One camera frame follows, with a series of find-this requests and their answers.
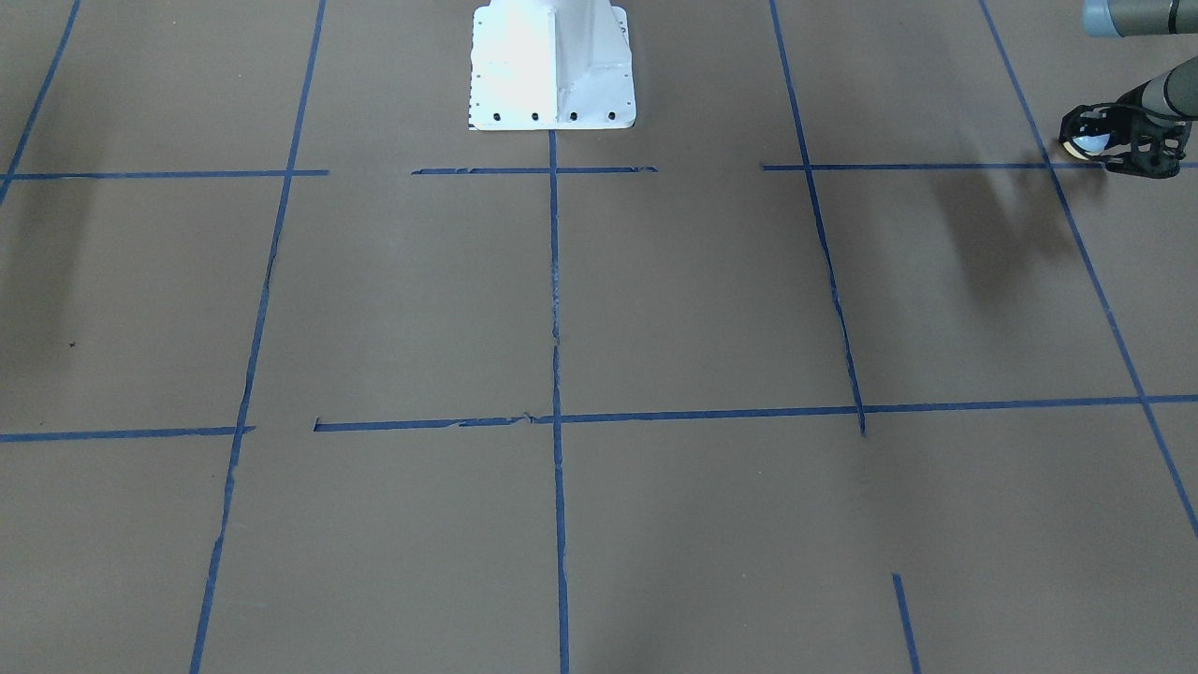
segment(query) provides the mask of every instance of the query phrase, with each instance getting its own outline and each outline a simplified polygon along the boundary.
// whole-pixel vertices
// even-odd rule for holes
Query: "floor tile square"
[[[975,2],[780,0],[779,16],[812,162],[1040,160]]]
[[[870,418],[926,672],[1174,672],[1194,534],[1139,406]]]
[[[84,2],[20,170],[286,168],[309,5]]]
[[[818,186],[866,403],[1135,394],[1046,171]]]
[[[187,672],[228,464],[228,438],[0,445],[4,668]]]
[[[852,417],[568,426],[571,670],[909,672]]]
[[[297,182],[252,423],[550,413],[549,232],[546,176]]]
[[[1198,172],[1140,181],[1096,172],[1065,194],[1149,395],[1198,394]]]
[[[236,419],[279,181],[18,181],[0,213],[0,430]]]
[[[552,449],[532,425],[250,436],[204,672],[557,672]]]
[[[561,180],[568,413],[853,403],[801,176]]]

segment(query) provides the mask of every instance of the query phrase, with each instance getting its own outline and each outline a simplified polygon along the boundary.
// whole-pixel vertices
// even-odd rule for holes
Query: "white metal pedestal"
[[[470,126],[628,128],[628,14],[610,0],[491,0],[474,12]]]

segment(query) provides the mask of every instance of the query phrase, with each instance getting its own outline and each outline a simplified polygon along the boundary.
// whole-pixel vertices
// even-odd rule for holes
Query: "blue painter's tape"
[[[562,166],[557,172],[597,174],[597,172],[661,172],[657,166]]]
[[[296,177],[326,176],[328,169],[294,170]],[[128,172],[20,172],[12,178],[20,180],[171,180],[195,177],[284,177],[286,169],[279,170],[163,170]]]
[[[316,421],[313,433],[361,433],[367,431],[411,431],[416,429],[477,429],[488,426],[514,426],[533,424],[531,417],[483,417],[474,419],[424,419],[413,421],[363,421],[323,424]]]
[[[413,170],[412,175],[549,175],[558,174],[607,174],[607,172],[659,172],[657,166],[547,166],[547,168],[428,168]]]
[[[1161,429],[1156,423],[1156,415],[1152,413],[1152,406],[1149,402],[1148,396],[1144,394],[1144,387],[1140,383],[1139,374],[1136,371],[1136,366],[1131,359],[1131,353],[1127,351],[1126,342],[1124,342],[1123,332],[1119,329],[1119,322],[1115,320],[1114,309],[1107,299],[1106,290],[1102,289],[1102,283],[1099,280],[1097,271],[1094,268],[1094,262],[1090,260],[1090,253],[1085,247],[1085,242],[1082,239],[1082,232],[1077,226],[1077,220],[1073,218],[1073,211],[1069,206],[1069,199],[1065,196],[1065,189],[1060,184],[1057,170],[1053,168],[1052,159],[1048,157],[1048,150],[1040,134],[1040,128],[1036,126],[1035,116],[1031,114],[1031,107],[1028,104],[1027,96],[1023,95],[1023,87],[1019,86],[1019,79],[1015,74],[1015,67],[1011,65],[1011,59],[1006,54],[1006,47],[1003,45],[1002,36],[998,34],[998,26],[994,24],[994,17],[991,16],[990,6],[986,4],[986,0],[978,0],[978,5],[981,7],[982,16],[986,18],[986,25],[990,26],[990,32],[994,38],[998,54],[1002,56],[1003,65],[1006,67],[1006,74],[1011,79],[1011,86],[1015,87],[1015,93],[1019,98],[1019,105],[1023,108],[1023,115],[1027,117],[1028,126],[1031,128],[1031,134],[1040,148],[1040,158],[1042,159],[1043,165],[1048,168],[1048,175],[1052,177],[1053,187],[1057,190],[1057,199],[1060,201],[1061,210],[1065,212],[1065,220],[1069,223],[1069,227],[1073,233],[1073,241],[1077,243],[1077,249],[1082,255],[1085,271],[1090,275],[1090,283],[1094,285],[1094,292],[1099,296],[1099,302],[1102,304],[1102,310],[1107,316],[1107,323],[1111,326],[1111,333],[1114,335],[1115,345],[1119,347],[1119,354],[1123,357],[1124,366],[1127,369],[1127,376],[1131,378],[1131,383],[1136,389],[1136,397],[1139,401],[1140,407],[1144,409],[1144,418],[1148,420],[1149,429],[1152,431],[1152,438],[1156,441],[1156,447],[1161,453],[1161,459],[1164,461],[1164,466],[1169,472],[1169,478],[1173,480],[1173,487],[1178,493],[1178,498],[1181,500],[1181,508],[1185,510],[1186,517],[1190,520],[1190,527],[1193,530],[1194,536],[1198,538],[1198,515],[1194,514],[1193,504],[1190,503],[1190,496],[1186,492],[1185,485],[1181,482],[1181,476],[1173,461],[1173,455],[1169,453],[1169,448],[1164,442],[1164,436],[1161,435]]]
[[[1155,396],[1149,402],[1198,403],[1198,395]],[[1096,399],[1043,399],[1023,401],[970,401],[950,403],[900,403],[865,406],[866,414],[916,414],[930,412],[982,412],[982,411],[1025,411],[1052,408],[1087,408],[1139,406],[1135,396],[1111,396]],[[769,419],[794,417],[839,417],[855,415],[855,406],[824,406],[806,408],[761,408],[761,409],[724,409],[724,411],[676,411],[676,412],[625,412],[597,414],[563,414],[562,424],[619,424],[625,421],[688,421],[703,419]],[[512,426],[525,423],[547,426],[555,423],[553,415],[545,417],[486,417],[477,419],[428,419],[411,421],[367,421],[350,424],[325,424],[317,421],[313,431],[316,433],[347,433],[364,431],[404,431],[412,429],[462,429],[471,426]]]
[[[629,412],[616,414],[568,414],[563,424],[611,424],[622,421],[689,421],[700,419],[769,419],[787,417],[855,415],[857,407],[815,407],[779,409],[728,409],[695,412]]]
[[[902,633],[907,639],[907,656],[910,658],[910,674],[921,674],[919,649],[915,648],[915,630],[910,626],[910,611],[907,608],[907,591],[902,587],[902,576],[890,575],[895,585],[895,599],[898,602],[898,617],[902,619]]]
[[[557,132],[549,132],[550,302],[553,315],[553,517],[557,527],[557,649],[561,674],[570,674],[570,601],[565,577],[565,473],[562,451],[562,315],[558,254]]]
[[[253,431],[246,427],[246,433]],[[133,441],[141,438],[184,438],[189,436],[232,436],[232,426],[204,429],[133,429],[127,431],[62,431],[52,433],[0,433],[0,443],[60,443],[77,441]]]
[[[817,171],[842,171],[842,170],[1019,170],[1040,169],[1043,164],[1031,163],[930,163],[930,164],[815,164],[811,170]]]
[[[547,168],[431,168],[417,169],[412,175],[546,175]]]
[[[794,133],[799,140],[799,153],[803,156],[803,165],[807,178],[807,193],[811,196],[811,210],[816,218],[816,232],[819,235],[819,247],[823,249],[824,263],[828,265],[828,286],[831,291],[833,308],[836,309],[836,317],[840,320],[840,334],[845,345],[845,365],[848,369],[848,382],[853,390],[853,402],[857,405],[857,423],[861,436],[865,436],[865,406],[861,402],[861,387],[857,379],[857,365],[853,362],[853,346],[848,339],[848,324],[845,322],[845,308],[840,299],[840,289],[836,285],[836,268],[831,261],[831,249],[828,245],[828,232],[824,230],[823,213],[819,208],[819,193],[816,189],[816,176],[811,171],[811,157],[807,154],[807,140],[803,133],[803,117],[799,115],[799,101],[794,92],[794,79],[791,77],[791,59],[786,54],[786,41],[782,38],[782,22],[778,16],[776,0],[769,0],[769,11],[774,19],[774,36],[778,40],[778,54],[782,60],[782,75],[786,78],[786,91],[791,98],[791,114],[794,116]]]
[[[80,0],[74,0],[74,4],[71,5],[71,13],[67,14],[67,25],[62,29],[59,47],[54,50],[54,59],[50,60],[50,67],[46,71],[46,78],[42,79],[42,87],[37,91],[37,98],[34,101],[34,108],[29,111],[29,117],[25,120],[25,128],[22,129],[20,140],[17,141],[17,150],[12,153],[12,160],[8,162],[8,171],[5,174],[4,182],[0,182],[0,204],[4,204],[5,196],[8,195],[8,186],[12,184],[12,176],[17,174],[17,166],[20,165],[20,157],[25,153],[25,146],[29,145],[29,136],[34,132],[34,125],[37,123],[37,114],[42,111],[46,93],[50,90],[54,74],[59,72],[59,63],[62,62],[62,53],[67,49],[71,31],[74,30],[75,17],[79,16],[79,2]]]
[[[1085,408],[1103,406],[1138,406],[1139,399],[1117,396],[1109,399],[1049,399],[1037,401],[980,401],[968,403],[915,403],[895,406],[865,406],[870,414],[906,414],[918,412],[973,412],[998,409]]]
[[[212,600],[216,596],[217,576],[220,571],[220,557],[224,551],[225,533],[229,529],[229,511],[232,506],[234,473],[241,461],[242,439],[244,438],[246,420],[249,415],[249,401],[254,391],[254,377],[258,371],[258,356],[262,346],[262,330],[266,327],[266,309],[271,298],[271,275],[274,269],[274,260],[279,251],[279,238],[283,235],[283,223],[286,219],[288,199],[291,194],[291,180],[296,168],[296,157],[300,153],[300,138],[303,133],[304,111],[308,107],[308,93],[311,90],[311,78],[316,68],[316,51],[320,47],[320,30],[325,20],[325,6],[327,0],[319,0],[316,6],[316,22],[311,34],[311,45],[308,51],[308,67],[304,72],[303,87],[300,91],[300,103],[296,109],[295,128],[291,132],[291,148],[288,153],[286,175],[283,177],[283,189],[279,194],[279,208],[274,218],[274,231],[271,236],[271,250],[266,259],[266,274],[262,279],[262,291],[258,302],[258,316],[254,322],[254,339],[249,348],[249,363],[246,366],[246,389],[242,394],[241,406],[237,411],[237,426],[234,431],[232,448],[229,451],[229,470],[225,474],[224,504],[220,512],[220,532],[212,546],[212,557],[208,560],[208,576],[204,585],[204,601],[200,606],[200,619],[195,629],[195,644],[192,648],[192,662],[189,674],[200,674],[200,663],[204,658],[204,644],[207,638],[208,619],[212,614]]]
[[[1149,396],[1148,402],[1155,405],[1198,403],[1198,395],[1191,396]]]

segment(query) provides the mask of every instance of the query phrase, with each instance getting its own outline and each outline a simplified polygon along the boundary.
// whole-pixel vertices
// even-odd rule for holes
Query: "brown floor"
[[[1198,170],[1054,142],[1198,40],[622,0],[486,134],[323,1],[0,0],[0,672],[1198,662]]]

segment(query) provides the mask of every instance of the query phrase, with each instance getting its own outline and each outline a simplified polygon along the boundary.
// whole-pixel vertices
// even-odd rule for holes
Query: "grid line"
[[[1154,405],[1193,405],[1198,395],[1149,396]],[[945,412],[987,412],[987,411],[1035,411],[1058,408],[1093,408],[1139,406],[1136,396],[1108,396],[1090,399],[1035,399],[1016,401],[968,401],[945,403],[897,403],[865,406],[865,414],[919,414]],[[743,408],[712,411],[674,411],[674,412],[624,412],[593,414],[562,414],[562,424],[621,424],[629,421],[685,421],[718,419],[778,419],[799,417],[847,417],[855,415],[855,406],[824,406],[800,408]],[[518,424],[550,425],[553,415],[534,417],[479,417],[456,419],[418,419],[409,421],[349,421],[326,423],[320,419],[313,425],[314,433],[362,433],[375,431],[415,431],[437,429],[482,429],[496,426],[515,426]]]
[[[902,633],[907,642],[907,657],[910,658],[910,674],[921,674],[919,649],[915,646],[915,630],[910,624],[910,609],[907,608],[907,590],[903,589],[902,575],[891,573],[890,581],[895,585],[895,601],[898,603],[898,617],[902,619]]]
[[[794,79],[791,77],[791,57],[786,53],[786,40],[782,37],[782,22],[778,16],[776,0],[769,0],[769,12],[774,19],[774,36],[778,40],[778,54],[782,60],[782,75],[786,78],[786,91],[791,98],[791,114],[794,117],[794,133],[799,141],[799,153],[803,156],[803,172],[807,178],[807,194],[811,198],[811,211],[816,218],[816,233],[823,249],[824,263],[828,265],[828,286],[831,290],[831,303],[840,320],[840,335],[845,344],[845,365],[848,369],[848,382],[853,389],[853,402],[857,405],[857,423],[865,436],[865,406],[861,402],[861,388],[857,381],[857,365],[853,363],[853,346],[848,339],[848,324],[845,322],[845,306],[841,305],[840,289],[836,285],[836,268],[831,261],[831,248],[828,245],[828,232],[824,230],[823,212],[819,208],[819,193],[816,189],[816,175],[811,170],[811,157],[807,153],[807,139],[803,133],[803,117],[799,115],[799,99],[794,92]]]
[[[308,107],[308,93],[311,90],[313,72],[316,68],[316,51],[320,47],[320,29],[325,20],[325,5],[327,0],[319,0],[316,5],[315,28],[311,34],[311,45],[308,51],[308,67],[304,72],[303,87],[300,92],[300,103],[296,109],[295,128],[291,133],[291,148],[288,153],[288,169],[283,177],[283,189],[279,194],[279,208],[274,218],[274,231],[271,237],[271,250],[266,259],[266,273],[262,279],[262,291],[259,296],[258,316],[254,322],[254,339],[249,350],[249,363],[246,366],[246,390],[242,394],[241,406],[237,411],[237,425],[234,429],[232,447],[229,451],[229,470],[225,474],[224,504],[220,512],[220,530],[216,542],[212,545],[212,557],[208,561],[207,581],[204,585],[204,601],[200,605],[199,624],[195,629],[195,645],[192,649],[190,674],[199,674],[200,663],[204,657],[204,644],[207,638],[208,619],[212,613],[212,600],[216,595],[217,575],[220,570],[220,557],[224,551],[225,533],[229,528],[229,511],[232,505],[234,472],[241,460],[242,439],[246,436],[247,417],[249,415],[249,402],[254,391],[254,377],[258,371],[258,356],[262,346],[262,332],[266,327],[266,310],[271,299],[271,275],[274,269],[274,260],[279,251],[279,238],[283,235],[283,223],[286,219],[288,200],[291,195],[291,180],[296,166],[296,157],[300,153],[300,138],[303,133],[304,111]]]
[[[1049,164],[1053,170],[1102,169],[1094,162]],[[891,163],[891,164],[762,164],[764,171],[852,171],[852,170],[1045,170],[1043,162],[939,162],[939,163]],[[1182,162],[1185,168],[1198,168],[1198,162]]]
[[[253,431],[253,426],[246,427],[246,433]],[[48,433],[0,433],[0,444],[4,443],[59,443],[78,441],[116,441],[139,438],[183,438],[188,436],[220,437],[232,436],[232,426],[208,426],[199,429],[131,429],[123,431],[59,431]]]
[[[328,169],[274,170],[141,170],[98,172],[18,172],[13,182],[32,180],[176,180],[195,177],[311,177],[327,176]]]
[[[550,174],[606,174],[606,172],[660,172],[657,166],[477,166],[477,168],[425,168],[412,175],[550,175]]]
[[[558,255],[557,132],[549,132],[550,285],[553,312],[553,514],[557,526],[557,630],[561,674],[570,674],[570,611],[565,582],[565,473],[562,453],[562,322]]]

